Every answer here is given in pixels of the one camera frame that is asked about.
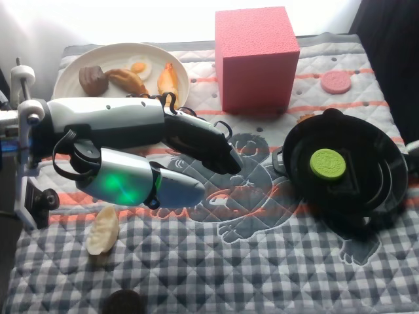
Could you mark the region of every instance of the frying pan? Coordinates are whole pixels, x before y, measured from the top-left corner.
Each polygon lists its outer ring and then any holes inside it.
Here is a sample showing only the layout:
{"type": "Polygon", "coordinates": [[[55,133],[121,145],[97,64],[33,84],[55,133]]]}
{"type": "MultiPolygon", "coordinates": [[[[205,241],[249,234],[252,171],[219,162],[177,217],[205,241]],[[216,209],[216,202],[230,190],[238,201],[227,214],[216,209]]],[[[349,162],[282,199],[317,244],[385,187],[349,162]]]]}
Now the frying pan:
{"type": "Polygon", "coordinates": [[[402,154],[383,131],[337,109],[298,123],[272,153],[272,164],[310,205],[344,223],[356,221],[356,228],[393,217],[403,203],[409,172],[418,169],[417,158],[402,154]],[[338,180],[325,180],[310,167],[312,155],[323,148],[344,158],[346,169],[338,180]]]}

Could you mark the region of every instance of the pink round cookie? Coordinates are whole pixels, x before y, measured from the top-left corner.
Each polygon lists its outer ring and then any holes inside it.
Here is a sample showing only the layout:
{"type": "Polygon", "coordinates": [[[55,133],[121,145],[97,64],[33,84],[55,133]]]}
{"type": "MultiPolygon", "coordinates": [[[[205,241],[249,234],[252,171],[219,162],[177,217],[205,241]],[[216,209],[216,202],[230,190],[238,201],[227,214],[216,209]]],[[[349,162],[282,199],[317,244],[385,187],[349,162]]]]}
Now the pink round cookie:
{"type": "Polygon", "coordinates": [[[330,94],[344,94],[351,88],[351,77],[345,71],[329,71],[321,77],[320,84],[330,94]]]}

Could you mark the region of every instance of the oval plate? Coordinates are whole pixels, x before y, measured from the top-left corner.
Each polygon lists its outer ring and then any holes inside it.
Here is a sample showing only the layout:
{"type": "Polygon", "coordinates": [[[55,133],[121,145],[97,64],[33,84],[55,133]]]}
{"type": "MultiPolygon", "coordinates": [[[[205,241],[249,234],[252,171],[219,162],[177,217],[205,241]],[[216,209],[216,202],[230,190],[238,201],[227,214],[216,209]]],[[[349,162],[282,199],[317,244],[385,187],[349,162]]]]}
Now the oval plate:
{"type": "MultiPolygon", "coordinates": [[[[182,63],[169,52],[149,44],[123,43],[93,49],[74,60],[58,78],[52,98],[88,97],[79,82],[82,67],[99,65],[103,72],[110,69],[127,69],[128,60],[134,56],[146,56],[153,70],[144,85],[151,95],[158,95],[157,80],[166,62],[171,62],[176,70],[179,91],[179,104],[184,106],[189,94],[189,77],[182,63]]],[[[109,89],[101,97],[125,97],[128,93],[109,83],[109,89]]]]}

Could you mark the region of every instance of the checkered fabric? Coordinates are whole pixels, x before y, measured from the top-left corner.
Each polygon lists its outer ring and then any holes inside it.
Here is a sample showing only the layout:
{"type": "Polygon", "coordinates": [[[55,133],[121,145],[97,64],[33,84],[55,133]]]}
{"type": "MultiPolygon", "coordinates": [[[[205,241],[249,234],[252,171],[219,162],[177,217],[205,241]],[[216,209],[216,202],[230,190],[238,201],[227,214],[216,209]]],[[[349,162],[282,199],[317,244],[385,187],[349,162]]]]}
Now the checkered fabric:
{"type": "MultiPolygon", "coordinates": [[[[3,313],[101,313],[104,299],[122,288],[140,293],[148,313],[419,313],[418,179],[394,225],[356,241],[315,217],[270,164],[270,152],[301,117],[328,107],[364,118],[405,149],[357,37],[300,41],[289,110],[263,121],[220,112],[217,84],[209,79],[215,78],[212,45],[163,48],[189,72],[188,107],[232,126],[242,172],[216,175],[161,145],[140,151],[200,180],[206,198],[187,209],[118,207],[117,243],[92,258],[85,241],[103,203],[43,162],[37,182],[54,188],[62,206],[49,228],[22,232],[3,313]],[[348,93],[330,96],[319,87],[330,69],[351,74],[348,93]]],[[[92,48],[69,47],[63,69],[92,48]]]]}

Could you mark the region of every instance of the robotic hand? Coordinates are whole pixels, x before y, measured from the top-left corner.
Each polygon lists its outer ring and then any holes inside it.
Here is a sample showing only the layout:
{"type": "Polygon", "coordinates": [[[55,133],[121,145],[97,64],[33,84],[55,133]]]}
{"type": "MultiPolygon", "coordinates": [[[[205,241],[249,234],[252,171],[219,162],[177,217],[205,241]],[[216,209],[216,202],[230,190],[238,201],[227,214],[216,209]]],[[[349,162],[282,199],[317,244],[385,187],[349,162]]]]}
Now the robotic hand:
{"type": "Polygon", "coordinates": [[[129,95],[126,98],[79,97],[45,102],[31,99],[28,85],[35,75],[30,67],[12,70],[10,105],[17,111],[0,111],[0,126],[18,123],[15,213],[30,227],[48,225],[48,210],[59,206],[52,189],[40,191],[31,178],[42,158],[52,156],[54,169],[75,181],[76,187],[93,198],[118,205],[150,209],[190,207],[204,197],[202,183],[170,171],[157,162],[120,150],[163,142],[200,160],[208,169],[236,174],[242,168],[238,153],[228,142],[230,135],[198,118],[170,108],[166,97],[129,95]],[[20,90],[24,101],[19,104],[20,90]],[[57,164],[56,154],[70,156],[66,171],[57,164]]]}

